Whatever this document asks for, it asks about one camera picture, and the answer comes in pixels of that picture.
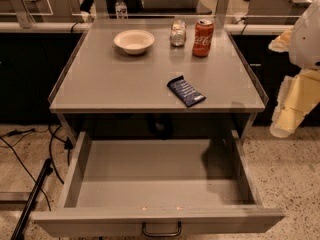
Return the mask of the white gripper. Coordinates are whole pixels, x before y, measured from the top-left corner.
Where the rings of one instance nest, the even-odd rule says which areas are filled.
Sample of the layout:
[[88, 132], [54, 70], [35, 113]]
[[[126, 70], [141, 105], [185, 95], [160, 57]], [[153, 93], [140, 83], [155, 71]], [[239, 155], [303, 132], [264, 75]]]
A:
[[[268, 48], [278, 53], [288, 52], [291, 33], [291, 29], [284, 31], [270, 42]], [[270, 133], [277, 138], [287, 138], [320, 102], [320, 72], [301, 70], [295, 77], [286, 76], [277, 101]]]

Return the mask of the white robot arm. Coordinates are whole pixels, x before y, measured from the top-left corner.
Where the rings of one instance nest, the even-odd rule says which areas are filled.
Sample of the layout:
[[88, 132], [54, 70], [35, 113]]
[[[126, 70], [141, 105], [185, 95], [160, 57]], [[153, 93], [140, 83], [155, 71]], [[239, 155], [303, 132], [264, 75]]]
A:
[[272, 115], [270, 133], [287, 138], [320, 103], [320, 0], [314, 0], [269, 49], [287, 51], [290, 62], [301, 69], [294, 77], [284, 77]]

